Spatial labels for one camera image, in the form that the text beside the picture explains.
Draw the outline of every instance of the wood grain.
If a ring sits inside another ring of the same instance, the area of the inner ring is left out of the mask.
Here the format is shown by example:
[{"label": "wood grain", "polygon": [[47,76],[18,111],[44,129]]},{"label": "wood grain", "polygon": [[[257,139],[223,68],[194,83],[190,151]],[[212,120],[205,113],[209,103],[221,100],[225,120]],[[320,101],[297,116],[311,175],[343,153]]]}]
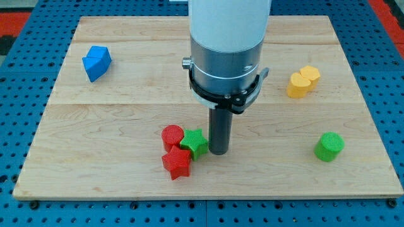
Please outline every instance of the wood grain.
[{"label": "wood grain", "polygon": [[[113,62],[90,83],[81,58],[108,46]],[[14,196],[21,200],[343,199],[398,197],[403,189],[326,16],[273,16],[261,56],[271,68],[256,102],[234,116],[230,150],[192,163],[171,181],[160,133],[202,128],[208,111],[189,91],[185,17],[82,17]],[[303,99],[289,76],[320,69]],[[336,131],[345,149],[331,163],[313,148]]]}]

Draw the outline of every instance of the red surface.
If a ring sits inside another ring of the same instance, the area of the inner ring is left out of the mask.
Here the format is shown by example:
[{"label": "red surface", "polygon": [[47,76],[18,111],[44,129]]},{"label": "red surface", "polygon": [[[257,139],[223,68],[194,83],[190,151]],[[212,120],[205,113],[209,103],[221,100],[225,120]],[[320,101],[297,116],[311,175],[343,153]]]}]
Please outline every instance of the red surface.
[{"label": "red surface", "polygon": [[31,13],[0,13],[0,37],[12,35],[17,37]]},{"label": "red surface", "polygon": [[404,58],[404,31],[398,25],[397,19],[391,14],[390,7],[383,0],[368,0],[383,24],[391,40],[396,45],[402,58]]},{"label": "red surface", "polygon": [[162,131],[163,145],[166,152],[170,152],[171,148],[184,138],[184,131],[178,125],[169,125]]},{"label": "red surface", "polygon": [[175,180],[180,176],[189,176],[191,164],[191,152],[189,150],[173,146],[168,154],[162,156],[162,160],[164,168],[171,174],[171,180]]}]

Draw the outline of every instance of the green cylinder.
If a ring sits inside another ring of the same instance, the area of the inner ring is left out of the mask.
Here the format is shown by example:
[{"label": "green cylinder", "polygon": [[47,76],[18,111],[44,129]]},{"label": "green cylinder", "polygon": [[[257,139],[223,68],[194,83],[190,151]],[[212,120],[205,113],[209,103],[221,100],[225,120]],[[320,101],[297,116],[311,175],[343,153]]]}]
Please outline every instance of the green cylinder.
[{"label": "green cylinder", "polygon": [[324,133],[314,148],[314,154],[323,161],[333,161],[344,148],[345,143],[335,132]]}]

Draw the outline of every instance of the red star block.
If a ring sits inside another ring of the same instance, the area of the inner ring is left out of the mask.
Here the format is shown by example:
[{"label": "red star block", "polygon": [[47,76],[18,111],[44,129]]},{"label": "red star block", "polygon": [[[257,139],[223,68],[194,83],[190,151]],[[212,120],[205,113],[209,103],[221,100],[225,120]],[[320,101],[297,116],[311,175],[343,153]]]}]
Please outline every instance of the red star block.
[{"label": "red star block", "polygon": [[184,138],[184,131],[178,125],[169,125],[162,131],[163,145],[166,152],[170,152],[173,146],[179,147]]},{"label": "red star block", "polygon": [[171,151],[162,156],[163,166],[171,174],[171,180],[183,176],[189,177],[189,166],[191,164],[191,152],[173,146]]}]

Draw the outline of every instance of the yellow block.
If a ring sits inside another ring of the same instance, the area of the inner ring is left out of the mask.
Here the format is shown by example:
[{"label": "yellow block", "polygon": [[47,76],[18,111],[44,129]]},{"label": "yellow block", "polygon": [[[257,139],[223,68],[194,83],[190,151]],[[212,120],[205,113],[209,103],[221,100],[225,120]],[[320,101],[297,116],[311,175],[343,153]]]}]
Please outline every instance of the yellow block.
[{"label": "yellow block", "polygon": [[287,94],[291,98],[303,98],[309,91],[311,82],[303,78],[300,73],[293,73],[287,86]]},{"label": "yellow block", "polygon": [[309,91],[312,91],[316,88],[318,81],[320,80],[320,72],[318,68],[312,66],[304,66],[300,69],[300,74],[303,78],[310,80],[311,85],[309,87]]}]

